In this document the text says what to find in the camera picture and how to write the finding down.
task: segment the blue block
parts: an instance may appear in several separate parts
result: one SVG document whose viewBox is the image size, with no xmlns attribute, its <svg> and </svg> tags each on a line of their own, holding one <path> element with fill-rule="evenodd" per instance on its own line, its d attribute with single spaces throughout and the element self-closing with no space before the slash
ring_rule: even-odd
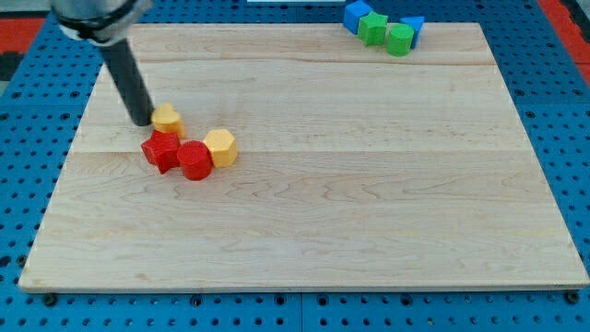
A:
<svg viewBox="0 0 590 332">
<path fill-rule="evenodd" d="M 359 33 L 359 19 L 372 12 L 371 6 L 362 0 L 347 5 L 344 8 L 344 26 L 353 34 Z"/>
<path fill-rule="evenodd" d="M 414 30 L 414 38 L 412 38 L 411 49 L 415 49 L 418 45 L 418 39 L 420 37 L 420 30 L 422 30 L 422 24 L 424 24 L 424 17 L 413 17 L 413 18 L 401 18 L 399 20 L 402 23 L 408 24 Z"/>
</svg>

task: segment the robot end effector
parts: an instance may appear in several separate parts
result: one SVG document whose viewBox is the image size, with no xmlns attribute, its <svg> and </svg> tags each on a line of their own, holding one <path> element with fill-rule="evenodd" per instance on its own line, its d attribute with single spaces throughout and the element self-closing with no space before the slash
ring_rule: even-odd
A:
<svg viewBox="0 0 590 332">
<path fill-rule="evenodd" d="M 151 124 L 154 106 L 126 36 L 152 5 L 151 0 L 52 0 L 52 11 L 65 35 L 99 47 L 136 125 Z"/>
</svg>

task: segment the blue pegboard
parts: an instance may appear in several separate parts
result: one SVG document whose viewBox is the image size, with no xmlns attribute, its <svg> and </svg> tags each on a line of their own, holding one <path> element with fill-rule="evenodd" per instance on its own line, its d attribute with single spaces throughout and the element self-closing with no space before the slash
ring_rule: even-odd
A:
<svg viewBox="0 0 590 332">
<path fill-rule="evenodd" d="M 392 20 L 479 22 L 590 267 L 590 91 L 533 1 L 367 0 Z M 142 22 L 341 22 L 342 6 L 159 0 Z M 0 98 L 0 331 L 590 330 L 590 291 L 28 295 L 16 286 L 101 59 L 46 20 Z"/>
</svg>

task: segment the wooden cutting board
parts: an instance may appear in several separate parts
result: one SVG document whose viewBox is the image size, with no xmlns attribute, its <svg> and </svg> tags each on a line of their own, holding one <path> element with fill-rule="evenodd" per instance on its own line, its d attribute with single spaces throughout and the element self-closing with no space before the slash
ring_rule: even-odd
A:
<svg viewBox="0 0 590 332">
<path fill-rule="evenodd" d="M 187 137 L 241 154 L 159 175 L 103 68 L 24 268 L 30 292 L 582 288 L 570 234 L 477 24 L 395 58 L 341 25 L 141 25 Z"/>
</svg>

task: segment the yellow block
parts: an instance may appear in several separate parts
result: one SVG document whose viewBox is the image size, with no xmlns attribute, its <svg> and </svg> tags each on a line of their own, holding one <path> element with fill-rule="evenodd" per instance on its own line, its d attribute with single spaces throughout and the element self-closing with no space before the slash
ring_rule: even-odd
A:
<svg viewBox="0 0 590 332">
<path fill-rule="evenodd" d="M 213 166 L 216 168 L 231 166 L 238 157 L 236 138 L 228 129 L 209 131 L 205 139 L 203 139 L 203 143 L 209 148 Z"/>
<path fill-rule="evenodd" d="M 162 133 L 176 133 L 178 138 L 184 138 L 184 124 L 181 115 L 174 110 L 170 103 L 163 103 L 151 114 L 154 129 Z"/>
</svg>

